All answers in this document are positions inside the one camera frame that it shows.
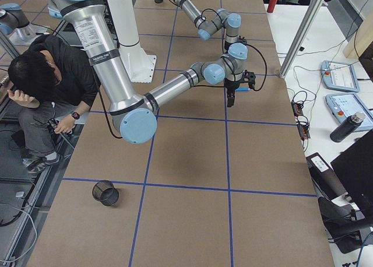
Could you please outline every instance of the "metal pole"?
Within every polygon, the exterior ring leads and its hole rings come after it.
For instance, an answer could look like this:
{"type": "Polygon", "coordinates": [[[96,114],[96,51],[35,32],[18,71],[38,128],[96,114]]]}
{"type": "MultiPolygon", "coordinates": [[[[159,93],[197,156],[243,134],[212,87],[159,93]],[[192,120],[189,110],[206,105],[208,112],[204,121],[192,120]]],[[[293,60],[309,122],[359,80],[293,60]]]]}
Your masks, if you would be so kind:
{"type": "Polygon", "coordinates": [[[3,46],[4,50],[10,55],[10,57],[12,57],[12,59],[20,55],[17,48],[15,48],[12,42],[1,31],[0,31],[0,45],[3,46]]]}
{"type": "Polygon", "coordinates": [[[279,76],[280,78],[284,78],[289,71],[291,64],[293,63],[297,53],[303,43],[305,36],[308,33],[309,28],[312,25],[321,5],[324,0],[312,0],[311,4],[309,5],[307,12],[304,15],[303,21],[299,26],[298,32],[295,35],[293,43],[291,44],[289,51],[285,57],[285,60],[281,66],[279,76]]]}

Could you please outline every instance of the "white cable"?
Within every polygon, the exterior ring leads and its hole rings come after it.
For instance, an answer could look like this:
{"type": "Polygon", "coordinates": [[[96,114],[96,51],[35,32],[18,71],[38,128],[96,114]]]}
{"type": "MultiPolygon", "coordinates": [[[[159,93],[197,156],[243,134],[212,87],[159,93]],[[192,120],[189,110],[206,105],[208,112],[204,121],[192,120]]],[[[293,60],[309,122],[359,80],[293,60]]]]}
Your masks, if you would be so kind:
{"type": "Polygon", "coordinates": [[[0,259],[0,262],[4,262],[4,263],[13,263],[13,262],[16,262],[18,259],[24,257],[24,256],[25,256],[25,255],[26,255],[26,254],[27,254],[27,253],[32,249],[32,247],[35,245],[35,243],[36,243],[36,239],[37,239],[37,230],[36,230],[36,227],[35,227],[34,220],[33,220],[33,218],[31,217],[31,215],[30,215],[29,213],[27,213],[27,212],[25,212],[25,211],[23,211],[23,210],[20,210],[20,209],[18,209],[18,208],[16,208],[16,207],[12,206],[11,204],[0,203],[0,205],[8,205],[8,206],[10,206],[10,207],[12,207],[12,208],[14,208],[14,209],[16,209],[16,210],[22,212],[22,213],[25,213],[25,214],[27,215],[27,217],[30,219],[31,224],[32,224],[32,226],[33,226],[33,229],[34,229],[34,231],[35,231],[35,239],[34,239],[33,243],[32,243],[31,246],[27,249],[27,251],[25,251],[22,255],[20,255],[19,257],[17,257],[17,258],[14,259],[14,260],[1,260],[1,259],[0,259]]]}

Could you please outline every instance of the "person sitting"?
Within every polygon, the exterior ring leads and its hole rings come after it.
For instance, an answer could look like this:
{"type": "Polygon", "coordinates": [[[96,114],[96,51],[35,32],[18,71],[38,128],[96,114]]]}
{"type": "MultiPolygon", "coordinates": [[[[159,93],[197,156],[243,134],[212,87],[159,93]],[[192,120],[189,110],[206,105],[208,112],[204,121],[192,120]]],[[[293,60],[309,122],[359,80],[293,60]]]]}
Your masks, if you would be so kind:
{"type": "Polygon", "coordinates": [[[38,159],[27,167],[30,174],[60,162],[48,130],[48,121],[64,115],[54,129],[68,133],[88,112],[97,94],[95,75],[86,53],[52,35],[38,37],[8,68],[16,86],[8,96],[22,106],[19,124],[26,148],[38,159]]]}

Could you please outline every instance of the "watch face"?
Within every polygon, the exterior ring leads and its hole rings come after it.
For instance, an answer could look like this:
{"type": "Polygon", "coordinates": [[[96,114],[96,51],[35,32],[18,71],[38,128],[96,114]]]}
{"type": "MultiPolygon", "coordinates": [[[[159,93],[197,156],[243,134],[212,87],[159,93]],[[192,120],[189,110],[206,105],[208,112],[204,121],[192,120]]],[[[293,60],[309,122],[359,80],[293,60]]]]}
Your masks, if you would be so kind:
{"type": "Polygon", "coordinates": [[[72,116],[74,119],[76,119],[76,120],[78,120],[78,119],[80,118],[80,115],[79,115],[76,111],[74,111],[74,112],[71,114],[71,116],[72,116]]]}

